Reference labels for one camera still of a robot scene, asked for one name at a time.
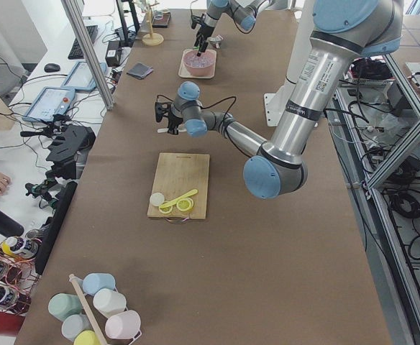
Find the brown table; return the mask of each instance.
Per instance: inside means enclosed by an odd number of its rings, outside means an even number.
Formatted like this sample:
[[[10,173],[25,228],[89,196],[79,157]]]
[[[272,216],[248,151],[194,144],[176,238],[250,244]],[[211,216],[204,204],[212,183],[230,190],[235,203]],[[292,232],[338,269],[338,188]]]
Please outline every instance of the brown table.
[[[155,97],[183,81],[188,26],[189,11],[173,11],[161,46],[135,43],[126,70],[141,61],[155,71],[122,77],[16,345],[68,344],[47,303],[73,292],[72,272],[116,277],[141,315],[139,345],[391,344],[325,121],[306,148],[307,184],[275,200],[251,196],[245,158],[218,134],[156,133]],[[263,94],[283,83],[295,33],[286,11],[263,12],[250,35],[224,16],[216,75],[197,80],[203,103],[236,95],[231,112],[269,137]],[[210,154],[207,220],[146,217],[159,152]]]

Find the bowl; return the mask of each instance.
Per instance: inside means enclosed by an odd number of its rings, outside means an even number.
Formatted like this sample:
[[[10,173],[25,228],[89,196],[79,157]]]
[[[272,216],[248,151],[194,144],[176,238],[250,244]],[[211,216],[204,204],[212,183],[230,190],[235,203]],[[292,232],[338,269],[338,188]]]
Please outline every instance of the bowl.
[[[191,50],[183,56],[183,64],[188,72],[195,77],[204,77],[210,74],[216,62],[216,55],[206,50],[197,56],[197,50]]]

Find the industrial robot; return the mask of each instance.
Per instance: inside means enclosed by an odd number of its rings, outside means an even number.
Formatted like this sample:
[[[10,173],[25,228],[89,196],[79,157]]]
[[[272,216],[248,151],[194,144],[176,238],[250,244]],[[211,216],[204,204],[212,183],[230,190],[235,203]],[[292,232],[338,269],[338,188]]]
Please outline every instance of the industrial robot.
[[[211,0],[206,13],[194,17],[191,24],[193,28],[200,25],[198,53],[205,52],[223,14],[249,32],[258,13],[275,2],[255,0],[242,7],[235,0]],[[306,182],[307,167],[301,153],[339,79],[354,59],[389,54],[400,44],[402,0],[316,0],[312,16],[311,52],[270,139],[227,112],[203,111],[199,87],[189,81],[181,84],[168,106],[156,102],[156,120],[168,117],[170,133],[177,134],[181,122],[192,137],[217,131],[249,155],[243,176],[248,190],[258,198],[275,198]]]

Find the computer mouse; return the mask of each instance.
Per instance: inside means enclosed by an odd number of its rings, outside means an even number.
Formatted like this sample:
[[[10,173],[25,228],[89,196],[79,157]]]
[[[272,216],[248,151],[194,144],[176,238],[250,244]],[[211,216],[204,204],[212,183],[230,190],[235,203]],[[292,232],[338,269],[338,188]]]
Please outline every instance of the computer mouse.
[[[58,72],[60,69],[60,65],[56,63],[48,63],[44,66],[44,71],[47,73]]]

